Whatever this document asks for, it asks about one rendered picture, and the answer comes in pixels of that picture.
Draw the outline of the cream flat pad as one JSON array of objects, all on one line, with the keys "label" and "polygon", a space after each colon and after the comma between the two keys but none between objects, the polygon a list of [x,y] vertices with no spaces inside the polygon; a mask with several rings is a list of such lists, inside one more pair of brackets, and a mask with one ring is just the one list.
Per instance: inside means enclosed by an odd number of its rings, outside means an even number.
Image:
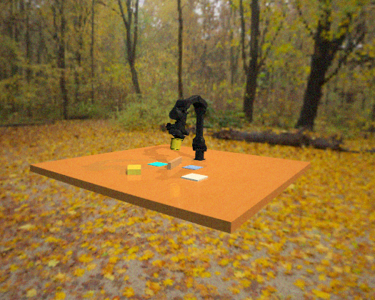
[{"label": "cream flat pad", "polygon": [[182,179],[188,179],[192,181],[201,181],[203,179],[207,179],[208,176],[200,175],[200,174],[187,174],[185,176],[181,176]]}]

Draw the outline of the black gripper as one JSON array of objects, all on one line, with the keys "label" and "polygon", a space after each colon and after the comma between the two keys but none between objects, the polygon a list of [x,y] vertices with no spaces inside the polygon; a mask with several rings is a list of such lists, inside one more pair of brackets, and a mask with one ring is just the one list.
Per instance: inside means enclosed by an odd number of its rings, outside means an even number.
[{"label": "black gripper", "polygon": [[186,122],[185,121],[178,121],[178,120],[176,120],[175,122],[176,122],[176,130],[170,129],[169,134],[172,134],[172,136],[174,136],[175,139],[183,139],[184,140],[184,138],[185,138],[184,135],[187,135],[187,136],[189,135],[189,132],[185,130]]}]

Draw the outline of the tan wooden bar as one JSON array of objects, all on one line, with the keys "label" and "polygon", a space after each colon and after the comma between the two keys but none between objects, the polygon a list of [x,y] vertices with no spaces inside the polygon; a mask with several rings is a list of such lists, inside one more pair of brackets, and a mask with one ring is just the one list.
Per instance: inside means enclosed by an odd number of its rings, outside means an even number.
[{"label": "tan wooden bar", "polygon": [[179,156],[172,161],[168,162],[168,169],[173,169],[174,167],[178,166],[179,164],[182,163],[182,156]]}]

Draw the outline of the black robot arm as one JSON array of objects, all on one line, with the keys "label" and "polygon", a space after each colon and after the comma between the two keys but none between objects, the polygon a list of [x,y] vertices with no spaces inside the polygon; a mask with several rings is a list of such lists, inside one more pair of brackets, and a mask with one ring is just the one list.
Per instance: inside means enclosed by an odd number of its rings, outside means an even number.
[{"label": "black robot arm", "polygon": [[[173,109],[169,112],[169,117],[173,120],[186,121],[187,114],[189,114],[187,109],[192,104],[196,112],[196,136],[192,143],[193,151],[196,151],[194,160],[202,161],[205,160],[204,152],[207,151],[203,137],[204,114],[208,106],[206,100],[199,95],[193,95],[187,99],[178,99]],[[167,123],[166,128],[167,131],[170,129],[176,130],[176,122],[175,124]]]}]

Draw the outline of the yellow cup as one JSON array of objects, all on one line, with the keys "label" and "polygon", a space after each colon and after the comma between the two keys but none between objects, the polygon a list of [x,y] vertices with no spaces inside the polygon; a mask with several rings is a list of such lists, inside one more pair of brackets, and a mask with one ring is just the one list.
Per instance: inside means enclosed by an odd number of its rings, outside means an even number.
[{"label": "yellow cup", "polygon": [[175,151],[179,151],[180,148],[181,148],[181,141],[183,139],[175,139],[175,138],[171,138],[171,146],[170,146],[170,149],[171,150],[175,150]]}]

